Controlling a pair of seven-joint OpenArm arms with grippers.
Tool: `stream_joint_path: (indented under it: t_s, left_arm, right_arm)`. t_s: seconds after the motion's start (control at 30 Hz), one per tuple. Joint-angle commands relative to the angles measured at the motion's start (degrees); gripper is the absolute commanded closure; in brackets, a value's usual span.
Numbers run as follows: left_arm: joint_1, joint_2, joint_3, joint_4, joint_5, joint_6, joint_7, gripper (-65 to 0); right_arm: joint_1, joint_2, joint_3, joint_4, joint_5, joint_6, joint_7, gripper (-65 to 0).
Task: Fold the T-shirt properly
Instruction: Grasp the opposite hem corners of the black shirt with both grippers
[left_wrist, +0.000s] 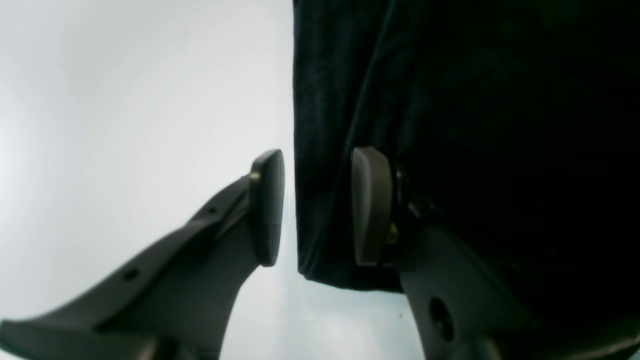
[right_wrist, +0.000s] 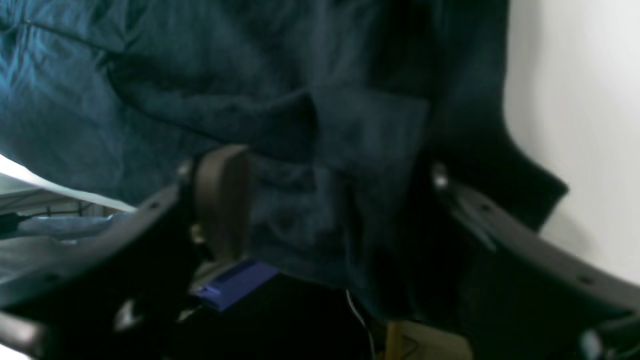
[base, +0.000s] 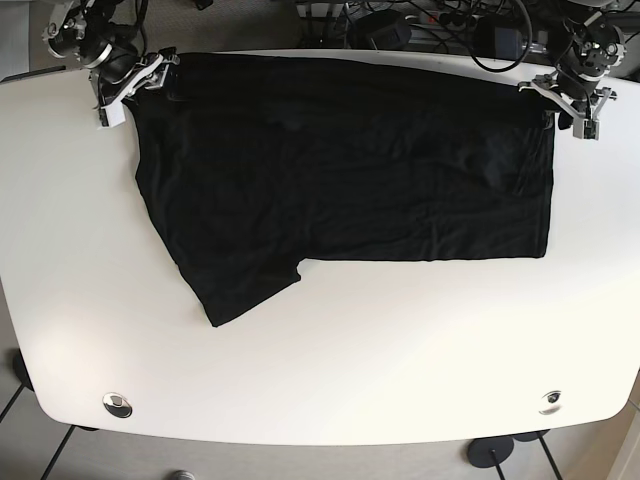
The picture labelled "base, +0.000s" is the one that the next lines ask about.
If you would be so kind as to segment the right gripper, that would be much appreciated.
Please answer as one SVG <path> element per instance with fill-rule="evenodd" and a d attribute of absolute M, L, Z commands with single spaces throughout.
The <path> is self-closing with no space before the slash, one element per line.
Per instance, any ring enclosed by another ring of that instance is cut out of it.
<path fill-rule="evenodd" d="M 115 4 L 55 4 L 42 38 L 49 53 L 75 58 L 90 71 L 98 105 L 106 108 L 140 88 L 159 89 L 180 62 L 176 49 L 147 50 L 146 4 L 134 6 L 131 24 L 112 21 Z"/>

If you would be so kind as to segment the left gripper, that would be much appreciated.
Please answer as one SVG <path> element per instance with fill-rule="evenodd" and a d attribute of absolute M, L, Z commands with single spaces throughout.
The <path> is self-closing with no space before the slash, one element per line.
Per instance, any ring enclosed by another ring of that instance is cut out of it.
<path fill-rule="evenodd" d="M 568 130 L 579 118 L 597 119 L 608 100 L 616 98 L 600 81 L 626 54 L 621 29 L 604 12 L 573 12 L 548 30 L 546 56 L 554 71 L 518 84 L 555 104 L 558 128 Z"/>

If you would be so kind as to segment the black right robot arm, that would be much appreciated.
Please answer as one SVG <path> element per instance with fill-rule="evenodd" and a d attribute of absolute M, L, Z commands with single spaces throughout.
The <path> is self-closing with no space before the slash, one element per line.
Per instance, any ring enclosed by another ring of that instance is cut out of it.
<path fill-rule="evenodd" d="M 89 71 L 98 108 L 132 97 L 140 89 L 163 87 L 180 62 L 173 47 L 152 52 L 144 22 L 147 1 L 132 3 L 132 19 L 118 20 L 120 1 L 55 1 L 42 40 L 59 59 L 73 58 Z"/>

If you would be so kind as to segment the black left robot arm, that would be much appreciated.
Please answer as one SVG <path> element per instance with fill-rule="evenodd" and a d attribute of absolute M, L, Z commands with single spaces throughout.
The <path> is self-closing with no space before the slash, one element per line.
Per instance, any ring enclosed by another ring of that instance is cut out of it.
<path fill-rule="evenodd" d="M 482 69 L 505 73 L 530 56 L 553 71 L 518 84 L 559 108 L 558 126 L 579 139 L 599 138 L 600 112 L 617 98 L 599 83 L 626 56 L 625 35 L 605 12 L 605 1 L 513 1 L 513 13 L 483 14 L 469 54 Z"/>

